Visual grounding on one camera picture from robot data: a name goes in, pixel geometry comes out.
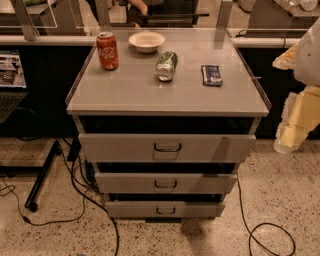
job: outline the terrazzo floor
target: terrazzo floor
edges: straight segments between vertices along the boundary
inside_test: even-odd
[[[64,154],[54,157],[37,197],[39,209],[31,212],[24,203],[35,177],[4,177],[0,180],[0,255],[1,256],[103,256],[114,255],[116,233],[107,214],[75,191],[66,166],[69,146],[58,139]],[[2,165],[23,163],[41,165],[53,139],[20,141],[0,138]],[[320,141],[306,141],[298,152],[281,155],[271,140],[257,140],[238,170],[242,205],[248,228],[267,222],[283,227],[296,245],[294,255],[320,255]],[[76,177],[79,166],[76,166]],[[15,186],[14,194],[6,185]],[[100,195],[88,191],[98,203]],[[119,220],[118,255],[249,255],[249,233],[243,222],[239,188],[236,183],[224,200],[226,208],[215,219],[182,219],[177,223],[148,223],[144,220]],[[19,214],[27,217],[33,226]],[[73,222],[46,222],[72,220]],[[293,250],[290,237],[274,226],[264,225],[254,236],[279,255]],[[270,255],[252,241],[252,255]]]

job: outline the crushed can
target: crushed can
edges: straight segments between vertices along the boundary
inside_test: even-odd
[[[178,64],[178,56],[175,52],[167,51],[158,59],[155,67],[155,77],[160,81],[171,81]]]

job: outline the drawer handle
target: drawer handle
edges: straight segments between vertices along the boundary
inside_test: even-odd
[[[175,213],[176,213],[176,208],[175,207],[172,208],[172,211],[161,211],[157,207],[157,214],[159,214],[159,215],[173,215]]]
[[[158,184],[158,181],[154,181],[154,186],[156,188],[160,188],[160,189],[173,189],[173,188],[176,188],[177,187],[177,181],[175,180],[174,183],[172,185],[159,185]]]
[[[158,148],[158,147],[157,147],[157,143],[154,143],[154,144],[153,144],[153,149],[154,149],[155,151],[158,151],[158,152],[179,152],[179,151],[181,151],[181,149],[182,149],[182,145],[181,145],[181,143],[179,143],[179,146],[178,146],[178,148],[176,148],[176,149],[174,149],[174,148],[167,148],[167,149],[165,149],[165,148]]]

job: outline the black wall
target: black wall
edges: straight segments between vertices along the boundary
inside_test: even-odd
[[[90,46],[21,46],[30,93],[4,124],[0,136],[67,137],[75,132],[65,98],[87,58]]]

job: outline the drawer cabinet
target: drawer cabinet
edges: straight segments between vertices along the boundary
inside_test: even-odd
[[[268,100],[228,33],[157,32],[165,44],[141,54],[128,45],[135,31],[113,30],[119,68],[102,70],[93,48],[67,111],[111,217],[219,217]],[[168,83],[153,76],[165,51],[180,58]],[[220,66],[220,87],[203,86],[201,65],[212,62]]]

